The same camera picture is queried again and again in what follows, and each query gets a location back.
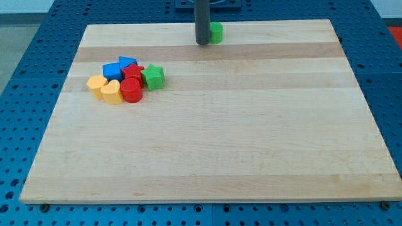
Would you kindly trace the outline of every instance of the blue pegboard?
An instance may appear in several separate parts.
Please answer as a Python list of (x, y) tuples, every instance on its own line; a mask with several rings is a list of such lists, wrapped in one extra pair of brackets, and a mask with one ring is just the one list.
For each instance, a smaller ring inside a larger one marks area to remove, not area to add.
[[(402, 173), (402, 54), (369, 0), (243, 0), (212, 21), (330, 19)], [(18, 201), (87, 24), (178, 23), (174, 1), (56, 0), (0, 96), (0, 225), (402, 225), (402, 203), (38, 205)]]

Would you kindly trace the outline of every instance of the red star block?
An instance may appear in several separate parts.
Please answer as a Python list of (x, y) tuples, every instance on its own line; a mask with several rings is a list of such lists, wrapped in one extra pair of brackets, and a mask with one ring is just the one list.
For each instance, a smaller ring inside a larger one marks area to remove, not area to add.
[(143, 66), (138, 66), (135, 63), (130, 64), (130, 66), (124, 68), (122, 71), (122, 74), (124, 76), (124, 79), (127, 78), (135, 78), (136, 80), (139, 81), (139, 84), (141, 88), (144, 88), (144, 83), (143, 79), (141, 78), (141, 71), (144, 70)]

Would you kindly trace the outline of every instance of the yellow block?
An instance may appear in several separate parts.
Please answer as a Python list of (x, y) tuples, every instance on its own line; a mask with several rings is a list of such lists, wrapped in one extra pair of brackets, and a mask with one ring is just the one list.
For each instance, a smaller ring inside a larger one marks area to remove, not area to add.
[(103, 99), (101, 88), (107, 85), (107, 79), (103, 75), (91, 76), (88, 79), (87, 86), (90, 93), (97, 99)]
[(111, 80), (109, 84), (100, 88), (100, 92), (103, 95), (103, 99), (108, 104), (121, 104), (123, 102), (123, 96), (120, 92), (120, 83), (117, 80)]

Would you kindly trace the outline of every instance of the wooden board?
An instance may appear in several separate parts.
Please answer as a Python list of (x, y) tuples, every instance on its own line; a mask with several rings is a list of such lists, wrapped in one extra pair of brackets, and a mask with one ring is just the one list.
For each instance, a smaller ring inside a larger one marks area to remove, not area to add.
[[(119, 55), (166, 89), (107, 105), (85, 82)], [(401, 200), (402, 182), (328, 20), (90, 25), (25, 203)]]

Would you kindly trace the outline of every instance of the blue block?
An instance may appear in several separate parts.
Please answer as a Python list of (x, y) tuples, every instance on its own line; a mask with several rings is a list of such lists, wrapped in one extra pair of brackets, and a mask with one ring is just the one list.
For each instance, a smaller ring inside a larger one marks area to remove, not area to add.
[(129, 58), (126, 56), (119, 56), (119, 63), (120, 63), (120, 70), (123, 70), (124, 68), (128, 67), (132, 63), (137, 64), (137, 59)]
[(123, 81), (123, 76), (120, 71), (119, 63), (108, 63), (102, 66), (103, 68), (103, 76), (107, 78), (108, 81), (118, 80), (119, 82)]

